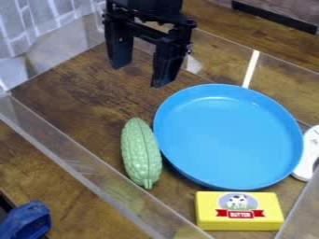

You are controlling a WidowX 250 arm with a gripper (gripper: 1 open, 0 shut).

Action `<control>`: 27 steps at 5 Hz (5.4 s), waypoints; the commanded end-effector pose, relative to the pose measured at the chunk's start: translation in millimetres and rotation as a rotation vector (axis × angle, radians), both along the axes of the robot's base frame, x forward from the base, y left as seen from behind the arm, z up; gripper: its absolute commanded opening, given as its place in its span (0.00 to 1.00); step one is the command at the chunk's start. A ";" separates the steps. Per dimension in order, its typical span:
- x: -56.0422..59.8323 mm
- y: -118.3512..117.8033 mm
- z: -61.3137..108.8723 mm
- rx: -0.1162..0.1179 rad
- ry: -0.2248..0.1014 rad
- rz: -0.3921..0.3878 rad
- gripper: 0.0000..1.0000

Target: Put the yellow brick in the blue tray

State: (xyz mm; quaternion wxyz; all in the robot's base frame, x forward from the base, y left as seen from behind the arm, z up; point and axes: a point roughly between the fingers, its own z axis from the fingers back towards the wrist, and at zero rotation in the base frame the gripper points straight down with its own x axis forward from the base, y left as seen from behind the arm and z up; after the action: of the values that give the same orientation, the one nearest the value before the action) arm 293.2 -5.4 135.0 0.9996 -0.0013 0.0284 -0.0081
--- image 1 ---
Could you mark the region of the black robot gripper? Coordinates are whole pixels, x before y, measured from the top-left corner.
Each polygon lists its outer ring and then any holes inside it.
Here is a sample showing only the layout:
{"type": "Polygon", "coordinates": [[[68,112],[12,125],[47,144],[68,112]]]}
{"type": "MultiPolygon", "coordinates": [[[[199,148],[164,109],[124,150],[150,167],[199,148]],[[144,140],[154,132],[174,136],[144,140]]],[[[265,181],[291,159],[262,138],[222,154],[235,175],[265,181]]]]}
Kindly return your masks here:
{"type": "Polygon", "coordinates": [[[156,46],[151,86],[160,88],[178,77],[191,48],[198,23],[182,13],[183,0],[106,0],[103,14],[108,59],[119,69],[132,62],[134,38],[156,46]]]}

